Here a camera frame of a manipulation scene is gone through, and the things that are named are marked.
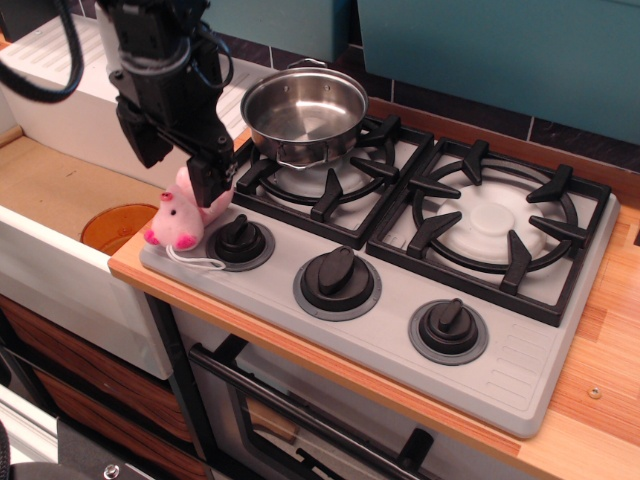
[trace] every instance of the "black burner grate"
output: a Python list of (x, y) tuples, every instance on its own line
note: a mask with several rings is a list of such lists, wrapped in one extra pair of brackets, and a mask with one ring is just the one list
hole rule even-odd
[[(395, 145), (398, 141), (417, 146), (412, 157), (401, 169), (396, 166), (395, 159)], [(237, 181), (233, 202), (307, 232), (358, 249), (364, 245), (385, 208), (390, 204), (400, 178), (415, 165), (421, 164), (433, 145), (433, 135), (402, 127), (400, 119), (396, 116), (389, 116), (384, 121), (366, 118), (356, 148), (374, 148), (380, 153), (383, 161), (352, 157), (349, 162), (370, 177), (369, 183), (357, 190), (344, 192), (338, 175), (330, 168), (324, 193), (319, 197), (313, 197), (287, 191), (274, 182), (274, 174), (287, 167), (262, 156), (249, 140), (237, 153), (238, 164), (242, 166), (250, 162), (250, 168)], [(379, 195), (379, 199), (356, 228), (349, 229), (335, 222), (333, 215), (340, 205), (371, 194)], [(296, 208), (300, 205), (308, 208)]]
[[(459, 160), (442, 165), (439, 162), (443, 155)], [(485, 172), (491, 170), (516, 180), (524, 179), (528, 184), (539, 185), (526, 197), (527, 202), (555, 202), (563, 212), (564, 221), (537, 216), (529, 218), (531, 225), (558, 242), (540, 258), (532, 258), (514, 230), (508, 232), (508, 264), (494, 264), (468, 258), (440, 241), (440, 237), (460, 221), (461, 212), (425, 218), (425, 199), (460, 197), (460, 191), (447, 185), (449, 175), (461, 172), (472, 185), (481, 186)], [(484, 141), (477, 141), (469, 146), (448, 139), (441, 139), (428, 161), (416, 168), (399, 188), (402, 191), (369, 240), (367, 253), (553, 326), (560, 324), (589, 243), (611, 193), (607, 186), (574, 177), (571, 168), (565, 165), (553, 171), (492, 153)], [(595, 203), (585, 228), (578, 224), (578, 213), (572, 196), (587, 197)], [(391, 245), (387, 239), (394, 224), (407, 208), (412, 209), (416, 233), (405, 249)], [(453, 265), (447, 265), (440, 258)], [(546, 304), (519, 291), (520, 284), (527, 275), (549, 268), (561, 258), (569, 259), (571, 266), (557, 303)], [(502, 280), (496, 284), (474, 272), (501, 276)]]

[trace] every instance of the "oven window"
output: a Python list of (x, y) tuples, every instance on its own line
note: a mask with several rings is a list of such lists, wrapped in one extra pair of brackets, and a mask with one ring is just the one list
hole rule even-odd
[(237, 392), (241, 428), (253, 447), (303, 479), (386, 480), (388, 475), (349, 455), (259, 401)]

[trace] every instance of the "stove knob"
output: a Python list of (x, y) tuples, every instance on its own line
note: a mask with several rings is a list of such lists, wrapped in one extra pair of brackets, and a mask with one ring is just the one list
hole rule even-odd
[(262, 231), (246, 215), (238, 215), (220, 229), (215, 242), (215, 252), (221, 260), (245, 263), (258, 257), (266, 246)]
[(346, 312), (371, 296), (374, 281), (353, 249), (343, 246), (314, 258), (302, 275), (300, 287), (312, 305), (330, 312)]
[(427, 310), (420, 319), (418, 333), (431, 349), (447, 355), (464, 353), (478, 340), (476, 320), (458, 298)]

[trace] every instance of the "white string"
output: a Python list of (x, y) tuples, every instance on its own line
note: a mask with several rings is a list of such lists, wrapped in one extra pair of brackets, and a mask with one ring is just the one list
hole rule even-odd
[(216, 260), (215, 258), (190, 258), (190, 257), (181, 257), (179, 256), (173, 246), (167, 245), (167, 256), (173, 260), (174, 262), (181, 263), (187, 267), (200, 269), (200, 270), (209, 270), (209, 271), (219, 271), (224, 270), (227, 266), (224, 262), (220, 260)]

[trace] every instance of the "stuffed pig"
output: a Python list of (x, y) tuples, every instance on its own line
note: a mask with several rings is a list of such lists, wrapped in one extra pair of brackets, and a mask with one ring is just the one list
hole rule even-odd
[(175, 251), (195, 248), (204, 236), (204, 227), (229, 206), (233, 190), (224, 192), (209, 208), (196, 204), (186, 167), (178, 170), (176, 184), (160, 195), (160, 207), (144, 238), (152, 245), (171, 246)]

